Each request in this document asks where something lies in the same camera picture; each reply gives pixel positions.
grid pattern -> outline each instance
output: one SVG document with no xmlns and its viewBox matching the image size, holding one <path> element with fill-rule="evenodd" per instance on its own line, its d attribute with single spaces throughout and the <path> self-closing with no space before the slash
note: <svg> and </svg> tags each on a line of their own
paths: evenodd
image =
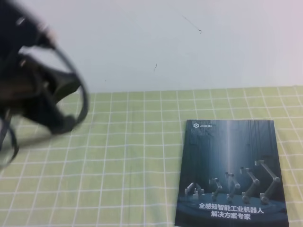
<svg viewBox="0 0 303 227">
<path fill-rule="evenodd" d="M 173 226 L 187 119 L 273 119 L 290 225 L 303 226 L 303 87 L 92 94 L 78 129 L 1 172 L 0 225 Z M 22 120 L 17 134 L 44 132 Z"/>
</svg>

robot arm illustration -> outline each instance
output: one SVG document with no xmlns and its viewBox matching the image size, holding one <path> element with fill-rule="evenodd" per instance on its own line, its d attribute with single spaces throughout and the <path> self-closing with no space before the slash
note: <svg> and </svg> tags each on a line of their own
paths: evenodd
<svg viewBox="0 0 303 227">
<path fill-rule="evenodd" d="M 232 202 L 232 199 L 233 199 L 233 197 L 234 197 L 234 195 L 235 195 L 235 191 L 236 191 L 237 189 L 240 189 L 241 186 L 240 186 L 240 184 L 237 182 L 236 177 L 235 177 L 234 174 L 225 172 L 225 177 L 226 177 L 226 179 L 227 179 L 229 182 L 232 182 L 232 183 L 233 183 L 233 189 L 232 189 L 232 191 L 231 191 L 229 194 L 227 194 L 227 198 L 226 198 L 228 202 Z"/>
<path fill-rule="evenodd" d="M 211 180 L 209 180 L 209 184 L 212 185 L 212 184 L 216 184 L 217 185 L 217 189 L 215 192 L 212 193 L 212 199 L 213 201 L 217 201 L 217 196 L 219 194 L 219 192 L 222 190 L 222 186 L 219 182 L 219 179 L 218 178 L 213 178 Z"/>
<path fill-rule="evenodd" d="M 263 166 L 263 168 L 270 174 L 270 176 L 273 178 L 273 182 L 270 184 L 269 188 L 264 192 L 260 193 L 260 199 L 263 204 L 269 203 L 269 198 L 273 194 L 276 186 L 281 182 L 281 179 L 277 177 L 271 169 L 265 164 L 264 160 L 255 161 L 256 166 Z"/>
<path fill-rule="evenodd" d="M 240 173 L 241 174 L 247 173 L 252 179 L 252 184 L 249 187 L 249 189 L 246 192 L 242 192 L 242 200 L 245 204 L 247 204 L 250 202 L 250 198 L 253 195 L 253 193 L 255 192 L 255 190 L 259 187 L 260 181 L 254 176 L 251 169 L 249 169 L 249 168 L 241 167 Z"/>
</svg>

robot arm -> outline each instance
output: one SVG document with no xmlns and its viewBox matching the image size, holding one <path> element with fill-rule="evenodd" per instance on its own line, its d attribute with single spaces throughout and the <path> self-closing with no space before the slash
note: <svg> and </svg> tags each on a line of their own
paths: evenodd
<svg viewBox="0 0 303 227">
<path fill-rule="evenodd" d="M 71 72 L 52 69 L 29 55 L 20 54 L 24 46 L 53 50 Z M 82 93 L 82 110 L 77 118 L 64 116 L 56 104 L 78 88 Z M 88 108 L 88 95 L 79 74 L 54 44 L 49 31 L 16 3 L 0 0 L 0 118 L 3 122 L 0 150 L 9 132 L 15 156 L 18 152 L 10 126 L 10 118 L 15 114 L 47 127 L 51 134 L 61 134 L 80 124 Z"/>
</svg>

white line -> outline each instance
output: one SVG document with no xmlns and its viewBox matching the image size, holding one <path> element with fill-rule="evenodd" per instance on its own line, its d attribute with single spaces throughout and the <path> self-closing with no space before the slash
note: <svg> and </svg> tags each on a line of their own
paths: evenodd
<svg viewBox="0 0 303 227">
<path fill-rule="evenodd" d="M 247 104 L 247 107 L 248 107 L 248 111 L 250 112 L 250 117 L 253 118 L 253 115 L 252 115 L 252 112 L 251 112 L 251 109 L 250 109 L 250 105 L 249 105 L 248 100 L 246 98 L 246 92 L 245 92 L 244 88 L 243 88 L 243 93 L 244 93 L 244 98 L 245 98 L 245 101 L 246 101 L 246 104 Z"/>
<path fill-rule="evenodd" d="M 266 110 L 267 110 L 268 115 L 271 116 L 270 111 L 269 111 L 268 108 L 267 108 L 267 105 L 266 105 L 266 101 L 265 101 L 264 96 L 263 96 L 263 101 L 264 101 L 264 103 L 265 103 L 265 107 L 266 107 Z M 286 154 L 286 151 L 285 151 L 285 149 L 284 149 L 283 143 L 282 143 L 282 149 L 283 149 L 283 151 L 284 151 L 284 154 Z M 288 162 L 289 166 L 291 167 L 290 161 L 289 161 L 287 155 L 286 155 L 286 159 L 287 159 L 287 162 Z M 291 172 L 292 172 L 293 178 L 294 178 L 294 180 L 295 180 L 295 183 L 298 184 L 298 182 L 297 182 L 297 180 L 296 180 L 296 178 L 295 178 L 295 175 L 294 175 L 294 172 L 293 172 L 292 169 L 291 169 Z M 302 198 L 302 193 L 301 193 L 301 190 L 300 190 L 299 186 L 298 186 L 298 190 L 299 190 L 300 196 L 301 196 L 301 198 Z"/>
<path fill-rule="evenodd" d="M 283 107 L 284 107 L 284 109 L 285 109 L 285 112 L 286 112 L 287 116 L 289 117 L 289 114 L 288 114 L 287 108 L 285 107 L 284 101 L 283 101 L 283 99 L 282 99 L 282 98 L 280 98 L 280 99 L 281 99 L 281 101 L 282 101 L 282 104 L 283 104 Z M 291 123 L 292 127 L 294 128 L 294 131 L 295 131 L 295 133 L 296 133 L 297 137 L 298 137 L 298 138 L 300 138 L 300 136 L 299 136 L 299 134 L 298 134 L 297 130 L 295 129 L 295 126 L 294 126 L 294 124 L 293 124 L 292 120 L 290 120 L 290 123 Z M 293 170 L 291 170 L 291 172 L 292 172 L 292 174 L 293 174 L 293 177 L 294 177 L 295 183 L 296 183 L 296 184 L 298 184 L 298 181 L 297 181 L 297 179 L 296 179 L 296 177 L 295 177 L 295 175 L 294 175 Z M 301 192 L 301 190 L 300 190 L 300 188 L 299 188 L 299 187 L 298 187 L 298 190 L 299 190 L 299 194 L 300 194 L 300 196 L 301 196 L 301 198 L 302 198 L 302 200 L 303 200 L 303 194 L 302 194 L 302 192 Z"/>
<path fill-rule="evenodd" d="M 58 185 L 58 192 L 56 194 L 55 202 L 54 202 L 54 205 L 53 205 L 54 208 L 53 208 L 51 216 L 49 218 L 48 226 L 52 226 L 51 223 L 52 223 L 52 219 L 53 219 L 53 214 L 55 213 L 55 206 L 56 206 L 56 204 L 58 202 L 58 198 L 59 198 L 59 190 L 60 190 L 62 179 L 63 179 L 63 176 L 64 176 L 64 171 L 65 171 L 65 166 L 66 166 L 66 163 L 67 163 L 68 152 L 69 152 L 70 146 L 71 146 L 71 139 L 72 139 L 72 136 L 70 136 L 70 139 L 69 139 L 69 142 L 68 142 L 68 147 L 67 147 L 67 151 L 66 151 L 66 155 L 65 155 L 65 159 L 64 159 L 64 164 L 63 164 L 63 168 L 62 168 L 62 172 L 61 172 L 61 177 L 60 177 L 60 181 L 59 181 L 59 185 Z"/>
<path fill-rule="evenodd" d="M 3 226 L 6 226 L 6 222 L 8 221 L 8 218 L 9 218 L 9 215 L 10 215 L 10 212 L 12 211 L 12 207 L 13 207 L 13 204 L 14 204 L 14 201 L 15 201 L 15 198 L 16 198 L 16 195 L 17 195 L 17 191 L 19 189 L 19 186 L 20 186 L 20 183 L 21 183 L 21 180 L 23 179 L 23 174 L 24 174 L 24 170 L 26 168 L 26 165 L 27 165 L 27 161 L 28 161 L 28 157 L 29 157 L 29 154 L 30 152 L 27 153 L 27 156 L 26 156 L 26 159 L 24 161 L 24 164 L 23 164 L 23 167 L 22 167 L 22 170 L 21 170 L 21 174 L 20 176 L 18 177 L 19 180 L 18 180 L 18 183 L 17 183 L 17 186 L 16 186 L 16 189 L 15 189 L 15 192 L 14 192 L 14 195 L 13 195 L 13 199 L 10 203 L 10 207 L 9 207 L 9 211 L 4 219 L 4 222 L 3 222 Z"/>
<path fill-rule="evenodd" d="M 149 226 L 158 226 L 166 224 L 166 222 L 158 222 L 158 223 L 145 223 Z M 35 227 L 47 227 L 48 225 L 32 225 Z M 70 227 L 71 225 L 68 224 L 53 224 L 54 227 Z M 75 224 L 75 227 L 87 227 L 87 226 L 96 226 L 96 224 Z M 97 226 L 120 226 L 119 224 L 97 224 Z M 122 226 L 142 226 L 142 224 L 122 224 Z"/>
<path fill-rule="evenodd" d="M 145 182 L 145 135 L 146 135 L 146 132 L 145 132 L 145 109 L 146 109 L 146 104 L 145 104 L 145 95 L 146 93 L 144 92 L 143 94 L 143 226 L 145 227 L 146 226 L 146 182 Z M 162 104 L 162 101 L 161 101 L 161 91 L 160 91 L 160 105 Z"/>
<path fill-rule="evenodd" d="M 168 214 L 168 211 L 167 211 L 167 190 L 166 190 L 166 174 L 165 174 L 165 151 L 164 151 L 164 129 L 163 129 L 163 113 L 162 113 L 162 92 L 160 92 L 160 105 L 161 105 L 161 130 L 162 130 L 162 152 L 163 152 L 163 171 L 164 171 L 164 193 L 165 193 L 165 204 L 166 204 L 166 222 L 167 222 L 167 227 L 168 227 L 168 223 L 169 223 L 169 214 Z"/>
<path fill-rule="evenodd" d="M 214 103 L 213 103 L 213 98 L 212 98 L 212 92 L 211 92 L 211 90 L 209 90 L 209 97 L 210 97 L 210 100 L 211 100 L 211 102 L 212 102 L 212 111 L 214 112 L 214 119 L 217 119 L 217 117 L 216 117 L 216 112 L 214 111 Z"/>
<path fill-rule="evenodd" d="M 125 127 L 125 138 L 124 138 L 124 161 L 123 161 L 123 176 L 122 176 L 122 195 L 121 195 L 121 218 L 120 218 L 120 225 L 123 223 L 123 205 L 124 205 L 124 181 L 125 181 L 125 163 L 126 163 L 126 149 L 127 149 L 127 120 L 128 120 L 128 98 L 129 93 L 126 93 L 126 127 Z"/>
<path fill-rule="evenodd" d="M 106 175 L 123 175 L 123 174 L 143 174 L 143 173 L 149 173 L 149 174 L 163 174 L 164 172 L 161 171 L 137 171 L 137 172 L 125 172 L 125 173 L 104 173 L 104 174 L 83 174 L 83 176 L 106 176 Z M 178 171 L 171 171 L 166 172 L 167 174 L 177 174 Z M 64 177 L 64 176 L 81 176 L 81 174 L 66 174 L 66 175 L 44 175 L 43 178 L 56 178 L 56 177 Z M 29 179 L 29 178 L 39 178 L 40 176 L 23 176 L 22 179 Z M 19 179 L 18 176 L 5 176 L 2 177 L 2 179 Z"/>
<path fill-rule="evenodd" d="M 42 167 L 42 170 L 41 170 L 41 174 L 39 176 L 39 181 L 38 181 L 38 185 L 37 185 L 37 189 L 36 189 L 36 192 L 35 192 L 35 196 L 34 196 L 34 201 L 33 201 L 33 204 L 32 204 L 32 208 L 31 208 L 31 211 L 28 215 L 28 218 L 27 218 L 27 222 L 26 222 L 26 226 L 28 226 L 28 223 L 29 223 L 29 220 L 30 220 L 30 217 L 33 213 L 33 210 L 34 210 L 34 207 L 35 207 L 35 203 L 36 203 L 36 200 L 37 200 L 37 196 L 38 196 L 38 191 L 39 191 L 39 188 L 40 188 L 40 184 L 42 182 L 42 178 L 44 177 L 44 170 L 45 170 L 45 167 L 46 167 L 46 163 L 47 163 L 47 159 L 48 159 L 48 156 L 49 156 L 49 153 L 50 153 L 50 148 L 51 148 L 51 142 L 49 141 L 49 144 L 48 144 L 48 149 L 47 149 L 47 152 L 46 152 L 46 157 L 45 157 L 45 160 L 43 162 L 43 167 Z"/>
<path fill-rule="evenodd" d="M 303 95 L 280 95 L 280 96 L 264 96 L 264 97 L 303 97 Z M 247 98 L 262 98 L 263 96 L 247 96 Z M 231 99 L 238 99 L 238 98 L 242 98 L 242 97 L 231 97 Z M 211 98 L 197 98 L 197 100 L 210 100 Z M 130 99 L 129 101 L 131 102 L 143 102 L 143 100 L 132 100 Z M 146 100 L 146 102 L 158 102 L 159 100 L 157 99 L 148 99 Z M 163 99 L 162 101 L 172 101 L 172 99 Z M 186 98 L 182 98 L 180 99 L 180 101 L 193 101 L 192 98 L 186 99 Z M 96 101 L 96 103 L 109 103 L 110 101 Z M 124 103 L 125 101 L 115 101 L 113 100 L 112 103 Z M 70 103 L 63 103 L 62 105 L 75 105 L 77 102 L 70 102 Z"/>
<path fill-rule="evenodd" d="M 230 101 L 230 99 L 229 99 L 229 95 L 228 95 L 227 89 L 226 89 L 226 95 L 227 95 L 227 100 L 228 100 L 228 104 L 229 104 L 230 110 L 231 110 L 231 112 L 232 112 L 232 119 L 235 119 L 235 116 L 233 115 L 232 105 L 231 105 L 231 101 Z"/>
<path fill-rule="evenodd" d="M 126 160 L 137 160 L 137 159 L 143 159 L 144 157 L 127 157 Z M 166 157 L 165 159 L 180 159 L 181 157 Z M 162 160 L 161 157 L 147 157 L 147 159 L 151 159 L 151 160 Z M 124 158 L 109 158 L 106 159 L 106 161 L 123 161 Z M 75 160 L 69 160 L 66 161 L 66 163 L 73 163 L 73 162 L 80 162 L 83 161 L 83 159 L 75 159 Z M 105 159 L 101 158 L 101 159 L 86 159 L 87 162 L 99 162 L 99 161 L 105 161 Z M 47 163 L 49 164 L 54 164 L 54 163 L 63 163 L 64 161 L 48 161 Z M 24 162 L 15 162 L 12 163 L 11 165 L 21 165 Z M 44 162 L 27 162 L 27 164 L 43 164 Z"/>
<path fill-rule="evenodd" d="M 110 101 L 111 101 L 111 102 L 110 102 L 110 104 L 109 104 L 109 111 L 112 110 L 113 93 L 110 94 Z M 111 120 L 111 113 L 109 114 L 109 120 L 108 120 L 108 126 L 107 126 L 107 133 L 109 133 L 109 126 L 110 126 L 109 123 L 110 123 L 110 120 Z M 104 159 L 106 159 L 106 156 L 107 156 L 108 137 L 109 137 L 109 135 L 107 135 L 107 138 L 106 138 Z M 100 208 L 101 208 L 101 200 L 102 200 L 102 192 L 103 192 L 103 182 L 104 182 L 105 164 L 106 164 L 106 162 L 104 162 L 104 164 L 103 164 L 103 170 L 102 170 L 102 175 L 103 175 L 103 177 L 102 177 L 101 188 L 100 188 L 99 208 L 98 208 L 96 226 L 98 226 L 98 223 L 99 223 L 99 220 L 100 220 Z"/>
<path fill-rule="evenodd" d="M 194 96 L 194 104 L 195 104 L 196 118 L 197 118 L 197 120 L 198 120 L 199 117 L 198 117 L 198 111 L 197 111 L 197 105 L 196 105 L 196 96 L 195 96 L 195 91 L 194 91 L 194 90 L 193 90 L 193 96 Z"/>
<path fill-rule="evenodd" d="M 95 106 L 96 106 L 96 103 L 95 103 L 96 97 L 97 97 L 97 95 L 95 94 L 94 102 L 93 102 L 94 106 L 93 106 L 93 110 L 92 110 L 92 117 L 91 117 L 90 126 L 89 126 L 88 139 L 87 139 L 86 148 L 85 148 L 85 151 L 84 151 L 83 166 L 82 166 L 82 170 L 81 170 L 81 174 L 80 174 L 80 184 L 79 184 L 79 191 L 78 191 L 78 195 L 77 195 L 76 211 L 74 213 L 74 218 L 73 218 L 73 221 L 72 221 L 72 226 L 75 225 L 77 214 L 78 214 L 78 209 L 79 209 L 80 194 L 81 194 L 80 190 L 81 190 L 81 187 L 82 187 L 82 179 L 83 179 L 83 176 L 84 176 L 83 174 L 84 174 L 84 169 L 85 169 L 85 164 L 86 164 L 86 155 L 87 155 L 87 151 L 88 151 L 88 147 L 89 147 L 89 136 L 90 136 L 90 132 L 91 132 L 91 126 L 93 125 Z"/>
</svg>

booklet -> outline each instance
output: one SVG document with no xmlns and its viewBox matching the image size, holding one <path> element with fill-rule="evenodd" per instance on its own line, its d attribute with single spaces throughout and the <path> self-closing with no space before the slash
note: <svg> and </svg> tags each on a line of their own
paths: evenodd
<svg viewBox="0 0 303 227">
<path fill-rule="evenodd" d="M 289 227 L 273 121 L 187 121 L 175 225 Z"/>
</svg>

